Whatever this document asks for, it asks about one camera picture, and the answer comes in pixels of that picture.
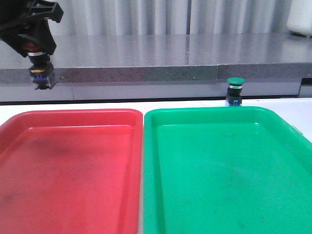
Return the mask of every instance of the stain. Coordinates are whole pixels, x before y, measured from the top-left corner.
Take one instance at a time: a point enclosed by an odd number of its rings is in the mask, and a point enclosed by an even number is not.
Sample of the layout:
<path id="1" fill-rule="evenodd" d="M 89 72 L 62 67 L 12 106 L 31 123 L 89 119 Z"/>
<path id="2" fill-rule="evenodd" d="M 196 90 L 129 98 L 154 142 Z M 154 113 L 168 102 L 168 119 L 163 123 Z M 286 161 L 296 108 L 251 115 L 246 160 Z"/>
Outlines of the stain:
<path id="1" fill-rule="evenodd" d="M 14 194 L 7 194 L 1 197 L 0 207 L 14 203 L 15 196 Z"/>
<path id="2" fill-rule="evenodd" d="M 261 217 L 260 222 L 261 222 L 262 224 L 266 224 L 266 219 L 265 219 L 265 217 Z"/>
<path id="3" fill-rule="evenodd" d="M 242 222 L 242 220 L 238 220 L 237 221 L 237 224 L 239 225 L 239 227 L 241 228 L 241 229 L 245 229 L 246 228 L 246 225 Z"/>

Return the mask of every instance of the white table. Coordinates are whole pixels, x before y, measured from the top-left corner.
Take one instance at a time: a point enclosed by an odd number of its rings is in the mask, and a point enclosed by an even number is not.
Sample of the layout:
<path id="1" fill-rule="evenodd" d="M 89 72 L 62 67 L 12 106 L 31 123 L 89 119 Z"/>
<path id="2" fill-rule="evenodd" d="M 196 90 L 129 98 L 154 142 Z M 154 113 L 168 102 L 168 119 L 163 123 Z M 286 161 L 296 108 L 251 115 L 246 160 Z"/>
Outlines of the white table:
<path id="1" fill-rule="evenodd" d="M 215 101 L 167 101 L 167 102 L 128 102 L 128 103 L 88 103 L 88 104 L 49 104 L 0 106 L 0 124 L 10 117 L 34 110 L 74 110 L 74 109 L 112 109 L 130 108 L 143 114 L 159 108 L 216 107 L 225 106 L 224 100 Z M 312 98 L 282 98 L 243 100 L 243 106 L 259 106 L 273 110 L 290 125 L 297 128 L 307 139 L 312 141 Z M 138 234 L 142 234 L 143 219 L 143 173 L 141 173 L 140 211 Z"/>

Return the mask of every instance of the granite countertop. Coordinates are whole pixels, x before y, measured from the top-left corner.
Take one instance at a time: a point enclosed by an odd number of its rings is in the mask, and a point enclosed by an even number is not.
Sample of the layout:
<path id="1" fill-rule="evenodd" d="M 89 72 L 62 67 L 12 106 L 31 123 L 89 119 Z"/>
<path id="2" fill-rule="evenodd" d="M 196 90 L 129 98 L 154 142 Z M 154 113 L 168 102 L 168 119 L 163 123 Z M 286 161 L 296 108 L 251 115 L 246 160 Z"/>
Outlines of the granite countertop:
<path id="1" fill-rule="evenodd" d="M 28 58 L 0 41 L 0 102 L 297 96 L 312 77 L 312 39 L 278 34 L 56 36 L 57 84 L 35 91 Z"/>
<path id="2" fill-rule="evenodd" d="M 312 39 L 279 34 L 55 36 L 60 83 L 311 77 Z M 0 42 L 0 84 L 28 83 L 27 58 Z"/>

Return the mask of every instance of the red tray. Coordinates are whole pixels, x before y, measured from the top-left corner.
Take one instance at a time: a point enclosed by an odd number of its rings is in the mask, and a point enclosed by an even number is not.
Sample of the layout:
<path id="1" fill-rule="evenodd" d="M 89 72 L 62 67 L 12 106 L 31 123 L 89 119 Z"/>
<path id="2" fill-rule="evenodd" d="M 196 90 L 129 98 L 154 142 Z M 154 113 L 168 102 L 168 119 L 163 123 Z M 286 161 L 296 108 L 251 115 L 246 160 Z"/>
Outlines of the red tray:
<path id="1" fill-rule="evenodd" d="M 0 126 L 0 233 L 136 234 L 142 113 L 34 111 Z"/>

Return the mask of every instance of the gray countertop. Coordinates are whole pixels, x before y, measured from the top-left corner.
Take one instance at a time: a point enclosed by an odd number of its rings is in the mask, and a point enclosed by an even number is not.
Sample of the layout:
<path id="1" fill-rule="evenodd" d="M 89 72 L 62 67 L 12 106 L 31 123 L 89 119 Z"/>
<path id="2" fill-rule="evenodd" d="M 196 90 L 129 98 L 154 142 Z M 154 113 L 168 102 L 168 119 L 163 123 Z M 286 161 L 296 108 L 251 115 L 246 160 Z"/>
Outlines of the gray countertop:
<path id="1" fill-rule="evenodd" d="M 301 79 L 312 77 L 312 39 L 289 33 L 54 38 L 58 85 L 218 85 L 239 76 L 283 86 L 266 95 L 294 95 Z M 0 86 L 29 85 L 29 59 L 1 41 L 0 54 Z M 260 95 L 257 89 L 250 86 L 248 95 Z M 220 95 L 213 88 L 205 96 Z"/>

